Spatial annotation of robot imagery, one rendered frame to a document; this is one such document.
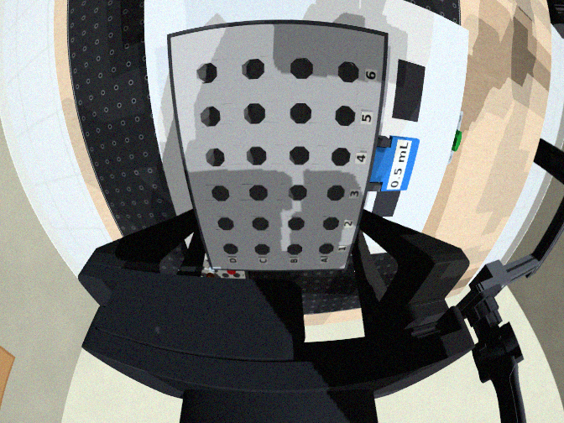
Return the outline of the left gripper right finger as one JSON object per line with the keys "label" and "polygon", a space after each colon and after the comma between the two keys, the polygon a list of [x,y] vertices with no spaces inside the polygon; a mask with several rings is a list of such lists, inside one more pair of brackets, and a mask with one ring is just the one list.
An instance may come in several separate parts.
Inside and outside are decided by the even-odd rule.
{"label": "left gripper right finger", "polygon": [[[397,261],[398,271],[388,289],[363,233]],[[470,264],[461,248],[365,209],[352,261],[365,337],[386,333],[409,306],[445,299]]]}

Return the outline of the white tube rack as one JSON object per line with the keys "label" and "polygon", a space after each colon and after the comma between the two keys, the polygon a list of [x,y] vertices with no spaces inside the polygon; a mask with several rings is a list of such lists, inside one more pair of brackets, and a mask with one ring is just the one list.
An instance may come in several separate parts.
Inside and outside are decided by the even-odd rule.
{"label": "white tube rack", "polygon": [[[209,269],[209,263],[207,259],[204,259],[201,277],[206,277]],[[205,273],[205,274],[204,274]],[[249,279],[248,271],[236,271],[237,274],[229,274],[226,270],[215,270],[215,278],[230,278],[230,279]]]}

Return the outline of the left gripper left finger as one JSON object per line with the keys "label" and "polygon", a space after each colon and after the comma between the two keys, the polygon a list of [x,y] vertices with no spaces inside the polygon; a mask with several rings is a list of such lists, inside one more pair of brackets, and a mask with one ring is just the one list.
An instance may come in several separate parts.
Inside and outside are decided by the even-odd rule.
{"label": "left gripper left finger", "polygon": [[190,245],[177,274],[201,277],[206,252],[193,209],[102,245],[95,249],[87,261],[160,273],[161,259],[192,233]]}

